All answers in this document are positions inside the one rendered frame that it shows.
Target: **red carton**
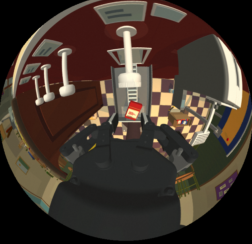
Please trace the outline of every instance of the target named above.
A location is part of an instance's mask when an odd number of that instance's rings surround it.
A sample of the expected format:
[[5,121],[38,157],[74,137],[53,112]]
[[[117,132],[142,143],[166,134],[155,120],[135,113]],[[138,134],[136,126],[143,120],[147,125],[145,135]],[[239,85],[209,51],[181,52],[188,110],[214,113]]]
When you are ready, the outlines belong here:
[[131,100],[127,112],[125,114],[125,118],[132,119],[133,121],[135,121],[142,107],[142,104]]

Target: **purple bulletin board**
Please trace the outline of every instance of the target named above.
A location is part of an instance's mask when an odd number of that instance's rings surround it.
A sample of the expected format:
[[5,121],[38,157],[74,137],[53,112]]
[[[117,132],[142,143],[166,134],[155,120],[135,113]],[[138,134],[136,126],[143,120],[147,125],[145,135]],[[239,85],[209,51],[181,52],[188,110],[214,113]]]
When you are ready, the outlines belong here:
[[226,179],[223,183],[215,187],[217,201],[224,197],[224,195],[227,193],[237,176],[238,171],[236,170],[228,179]]

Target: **brown box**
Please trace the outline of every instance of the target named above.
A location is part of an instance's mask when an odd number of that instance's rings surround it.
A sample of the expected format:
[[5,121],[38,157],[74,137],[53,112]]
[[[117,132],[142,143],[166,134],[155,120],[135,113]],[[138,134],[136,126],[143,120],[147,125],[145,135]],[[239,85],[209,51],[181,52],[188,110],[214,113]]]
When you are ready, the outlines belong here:
[[[187,124],[178,124],[177,120],[182,119],[188,119]],[[182,112],[180,113],[169,113],[168,120],[173,124],[173,126],[176,127],[185,127],[185,126],[191,126],[192,120],[187,114],[184,114]]]

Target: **cardboard box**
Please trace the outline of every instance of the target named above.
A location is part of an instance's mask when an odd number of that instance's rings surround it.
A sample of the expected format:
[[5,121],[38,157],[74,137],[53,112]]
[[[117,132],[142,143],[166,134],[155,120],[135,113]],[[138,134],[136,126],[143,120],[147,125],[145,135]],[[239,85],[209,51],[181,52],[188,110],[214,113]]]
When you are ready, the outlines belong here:
[[142,107],[142,104],[131,100],[127,112],[125,114],[125,118],[135,121]]

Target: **ceiling mount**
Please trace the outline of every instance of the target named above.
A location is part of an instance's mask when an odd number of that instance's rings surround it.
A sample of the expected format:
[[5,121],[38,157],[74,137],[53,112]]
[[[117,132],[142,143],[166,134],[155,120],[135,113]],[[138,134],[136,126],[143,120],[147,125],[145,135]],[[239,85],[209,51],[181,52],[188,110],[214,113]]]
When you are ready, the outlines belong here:
[[122,27],[120,27],[120,28],[118,28],[118,29],[116,30],[116,34],[117,34],[118,36],[120,36],[120,37],[123,37],[123,32],[124,32],[124,31],[129,31],[131,37],[132,37],[132,36],[135,36],[136,33],[137,33],[136,29],[135,29],[134,27],[132,27],[132,26],[122,26]]

